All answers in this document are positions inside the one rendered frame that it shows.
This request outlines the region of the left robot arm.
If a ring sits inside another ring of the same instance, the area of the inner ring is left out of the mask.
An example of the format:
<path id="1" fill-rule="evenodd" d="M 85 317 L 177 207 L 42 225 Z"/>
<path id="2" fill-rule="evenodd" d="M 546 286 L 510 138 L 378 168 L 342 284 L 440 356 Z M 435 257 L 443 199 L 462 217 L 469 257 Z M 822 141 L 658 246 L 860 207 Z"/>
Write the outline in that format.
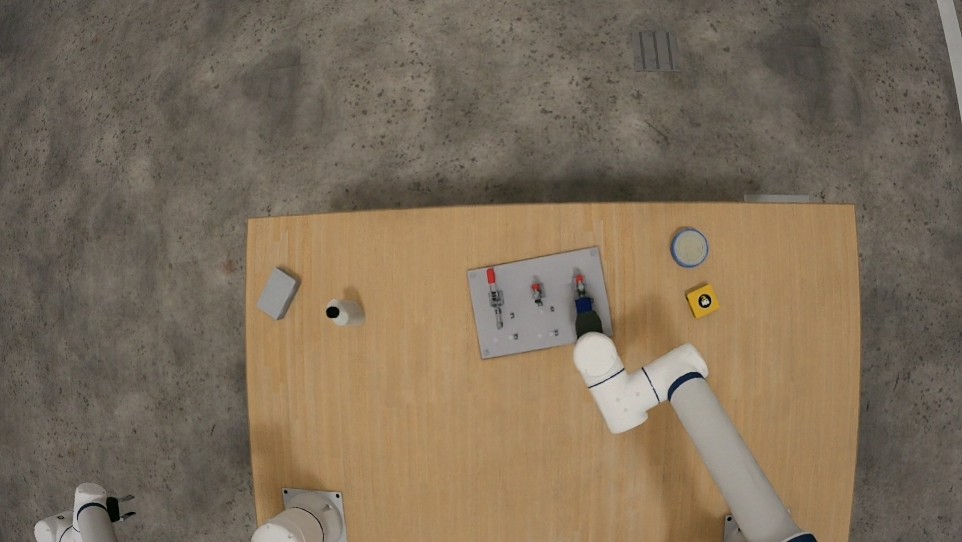
<path id="1" fill-rule="evenodd" d="M 118 542 L 106 500 L 107 492 L 100 485 L 80 484 L 74 510 L 35 525 L 37 542 Z M 342 516 L 334 503 L 321 494 L 300 493 L 285 509 L 261 524 L 251 542 L 338 542 L 342 536 Z"/>

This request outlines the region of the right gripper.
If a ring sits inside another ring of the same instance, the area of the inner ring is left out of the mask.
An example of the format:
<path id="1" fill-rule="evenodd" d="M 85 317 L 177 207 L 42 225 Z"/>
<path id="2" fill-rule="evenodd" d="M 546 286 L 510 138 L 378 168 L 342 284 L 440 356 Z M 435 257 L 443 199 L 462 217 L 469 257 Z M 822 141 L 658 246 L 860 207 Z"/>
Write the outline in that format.
<path id="1" fill-rule="evenodd" d="M 587 311 L 586 313 L 577 313 L 575 328 L 577 341 L 580 337 L 587 333 L 599 332 L 603 334 L 601 319 L 595 310 Z"/>

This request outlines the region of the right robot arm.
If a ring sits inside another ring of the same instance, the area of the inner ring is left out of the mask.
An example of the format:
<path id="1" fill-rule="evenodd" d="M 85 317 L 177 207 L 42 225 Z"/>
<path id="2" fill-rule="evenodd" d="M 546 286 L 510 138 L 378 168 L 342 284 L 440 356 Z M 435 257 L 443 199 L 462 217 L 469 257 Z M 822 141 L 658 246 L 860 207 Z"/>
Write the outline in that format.
<path id="1" fill-rule="evenodd" d="M 737 522 L 726 542 L 817 542 L 795 524 L 704 379 L 708 368 L 692 344 L 628 375 L 612 340 L 593 333 L 578 339 L 573 359 L 609 430 L 638 426 L 668 398 Z"/>

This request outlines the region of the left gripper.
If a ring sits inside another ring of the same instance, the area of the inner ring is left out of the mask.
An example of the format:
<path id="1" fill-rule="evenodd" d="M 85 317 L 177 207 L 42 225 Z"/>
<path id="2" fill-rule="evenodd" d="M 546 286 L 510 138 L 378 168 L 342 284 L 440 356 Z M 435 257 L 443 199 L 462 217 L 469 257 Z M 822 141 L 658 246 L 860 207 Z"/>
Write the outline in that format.
<path id="1" fill-rule="evenodd" d="M 107 511 L 108 511 L 108 514 L 109 514 L 109 517 L 110 517 L 110 520 L 111 520 L 112 523 L 114 523 L 114 522 L 116 522 L 116 521 L 123 521 L 123 522 L 124 522 L 125 519 L 128 519 L 128 518 L 136 515 L 135 512 L 129 512 L 129 513 L 124 514 L 123 516 L 120 516 L 120 514 L 119 514 L 119 505 L 118 505 L 118 502 L 121 502 L 121 503 L 122 503 L 122 502 L 124 502 L 124 501 L 126 501 L 126 500 L 128 501 L 128 500 L 131 500 L 131 499 L 133 499 L 133 498 L 134 498 L 133 495 L 127 495 L 127 496 L 125 496 L 125 497 L 122 497 L 122 499 L 121 499 L 121 498 L 117 498 L 117 497 L 113 497 L 113 496 L 112 496 L 112 497 L 107 497 L 107 500 L 106 500 Z"/>

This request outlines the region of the round grey and blue tin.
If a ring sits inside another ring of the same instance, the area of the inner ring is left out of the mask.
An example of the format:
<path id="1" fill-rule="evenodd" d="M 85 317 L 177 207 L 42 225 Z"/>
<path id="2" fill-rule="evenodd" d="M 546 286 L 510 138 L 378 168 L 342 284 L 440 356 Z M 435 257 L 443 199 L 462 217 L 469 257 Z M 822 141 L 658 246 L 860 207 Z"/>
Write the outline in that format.
<path id="1" fill-rule="evenodd" d="M 701 232 L 695 229 L 685 229 L 672 240 L 670 252 L 673 260 L 679 266 L 684 268 L 696 267 L 708 255 L 708 242 Z"/>

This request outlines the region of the white plastic bottle with black cap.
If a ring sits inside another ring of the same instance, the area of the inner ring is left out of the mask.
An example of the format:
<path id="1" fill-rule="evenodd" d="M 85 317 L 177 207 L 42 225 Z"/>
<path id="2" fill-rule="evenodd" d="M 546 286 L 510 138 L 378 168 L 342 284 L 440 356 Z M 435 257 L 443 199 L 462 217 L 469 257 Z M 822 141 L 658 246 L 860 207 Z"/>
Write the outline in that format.
<path id="1" fill-rule="evenodd" d="M 327 304 L 326 315 L 339 326 L 361 325 L 366 318 L 357 302 L 336 299 Z"/>

